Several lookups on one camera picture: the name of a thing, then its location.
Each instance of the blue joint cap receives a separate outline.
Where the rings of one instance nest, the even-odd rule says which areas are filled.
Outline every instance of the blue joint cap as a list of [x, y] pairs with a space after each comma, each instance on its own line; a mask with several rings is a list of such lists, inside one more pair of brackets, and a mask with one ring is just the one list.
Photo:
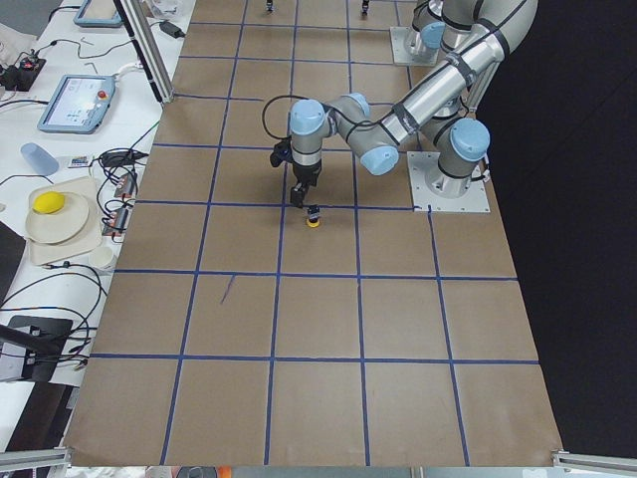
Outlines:
[[317, 132], [325, 119], [325, 110], [316, 100], [300, 100], [290, 112], [290, 129], [294, 134], [307, 136]]
[[478, 162], [485, 156], [491, 136], [489, 130], [477, 119], [462, 118], [451, 128], [451, 144], [467, 161]]
[[370, 149], [361, 158], [360, 162], [374, 176], [379, 176], [391, 169], [398, 162], [398, 149], [394, 146], [379, 146]]
[[420, 39], [427, 48], [440, 48], [443, 33], [445, 33], [443, 22], [430, 23], [420, 31]]
[[365, 115], [365, 117], [369, 118], [371, 111], [369, 110], [369, 103], [367, 102], [367, 99], [365, 98], [363, 94], [350, 93], [349, 95], [345, 95], [345, 96], [350, 97], [354, 101], [356, 101], [360, 105], [360, 108], [362, 109], [362, 113]]

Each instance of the plate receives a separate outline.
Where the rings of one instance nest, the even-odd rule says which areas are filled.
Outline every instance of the plate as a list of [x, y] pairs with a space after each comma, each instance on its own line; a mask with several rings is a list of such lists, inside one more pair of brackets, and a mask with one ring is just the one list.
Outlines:
[[75, 236], [89, 219], [89, 203], [80, 194], [64, 192], [64, 207], [53, 214], [34, 211], [30, 204], [25, 227], [29, 238], [42, 244], [56, 244]]

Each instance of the white table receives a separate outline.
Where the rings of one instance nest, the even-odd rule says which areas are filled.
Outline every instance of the white table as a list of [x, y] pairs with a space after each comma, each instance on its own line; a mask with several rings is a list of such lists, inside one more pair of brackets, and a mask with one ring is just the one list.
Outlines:
[[[183, 0], [181, 16], [172, 21], [184, 32], [187, 31], [195, 1]], [[78, 0], [66, 0], [62, 3], [62, 5], [78, 4]], [[113, 45], [129, 40], [123, 27], [118, 29], [80, 28], [73, 23], [75, 13], [75, 10], [56, 13], [40, 37], [37, 48], [44, 47], [53, 40], [64, 38], [83, 43], [82, 55], [87, 56], [103, 53]], [[156, 20], [149, 19], [149, 22], [152, 24]], [[172, 78], [183, 40], [169, 37], [156, 26], [152, 27], [151, 31], [166, 69]], [[94, 66], [98, 74], [112, 75], [123, 65], [133, 63], [137, 59], [132, 45], [126, 45], [113, 50], [105, 57], [80, 60], [77, 57], [77, 46], [64, 42], [43, 50], [41, 58], [45, 58], [47, 64], [31, 91], [18, 93], [12, 100], [48, 101], [62, 75], [94, 75], [96, 73]], [[39, 144], [53, 156], [99, 154], [110, 148], [131, 146], [161, 116], [161, 105], [155, 100], [143, 71], [133, 71], [120, 77], [104, 122], [93, 134], [51, 134], [38, 131], [36, 126], [44, 108], [41, 105], [24, 104], [0, 110], [0, 180], [12, 174], [34, 174], [34, 171], [20, 154], [20, 147], [26, 142]], [[141, 151], [150, 151], [154, 134], [155, 130], [135, 148]], [[87, 169], [67, 169], [65, 166], [65, 164], [61, 164], [60, 170], [51, 175], [50, 179], [57, 183], [83, 177], [89, 173]], [[94, 174], [97, 178], [102, 177], [98, 166], [94, 168]], [[44, 179], [36, 177], [14, 178], [1, 186], [0, 203], [4, 204], [6, 209], [0, 212], [0, 221], [7, 224], [16, 233], [24, 235], [29, 193], [47, 184]], [[102, 196], [103, 202], [112, 198], [113, 191], [110, 184], [105, 187]], [[120, 246], [114, 244], [110, 239], [105, 238], [103, 244], [109, 245], [115, 250], [115, 253], [118, 253]], [[79, 264], [88, 264], [88, 254], [74, 257], [71, 260]], [[23, 257], [9, 294], [55, 272], [59, 271], [44, 270], [31, 264], [27, 257]], [[110, 285], [110, 278], [110, 275], [102, 276], [106, 289]], [[6, 307], [58, 306], [86, 313], [91, 309], [98, 293], [95, 284], [75, 276], [59, 277], [48, 281], [46, 287], [43, 286], [36, 286], [21, 294]], [[89, 320], [92, 327], [99, 324], [103, 308], [104, 300], [101, 301], [100, 306]], [[80, 322], [77, 317], [73, 317], [69, 313], [47, 310], [25, 313], [0, 312], [0, 324], [6, 325], [11, 317], [17, 314], [74, 319], [76, 325]], [[76, 344], [77, 342], [67, 342], [65, 352]], [[91, 346], [87, 346], [83, 354], [87, 354], [90, 349]], [[72, 365], [58, 366], [51, 382], [79, 386], [83, 376], [83, 371], [75, 371]], [[29, 382], [0, 383], [0, 451], [6, 449], [32, 387], [33, 383]]]

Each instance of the black curtain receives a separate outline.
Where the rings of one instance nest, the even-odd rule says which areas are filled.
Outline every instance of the black curtain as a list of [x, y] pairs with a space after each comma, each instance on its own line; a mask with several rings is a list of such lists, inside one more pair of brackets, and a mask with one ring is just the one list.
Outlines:
[[637, 4], [539, 0], [478, 116], [564, 449], [637, 457]]

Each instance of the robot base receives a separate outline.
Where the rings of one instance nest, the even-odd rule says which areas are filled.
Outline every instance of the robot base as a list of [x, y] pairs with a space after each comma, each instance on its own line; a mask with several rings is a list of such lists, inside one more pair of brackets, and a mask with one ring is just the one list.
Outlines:
[[414, 67], [433, 67], [436, 64], [437, 57], [431, 61], [423, 61], [418, 57], [411, 55], [405, 48], [405, 41], [411, 28], [409, 27], [390, 27], [389, 36], [391, 37], [391, 51], [394, 55], [394, 65], [414, 66]]
[[[407, 152], [414, 211], [427, 212], [431, 207], [432, 212], [491, 212], [485, 184], [482, 181], [472, 182], [467, 192], [457, 199], [441, 197], [427, 186], [425, 170], [429, 165], [438, 161], [439, 155], [439, 152]], [[479, 176], [480, 174], [480, 168], [476, 166], [474, 175]]]

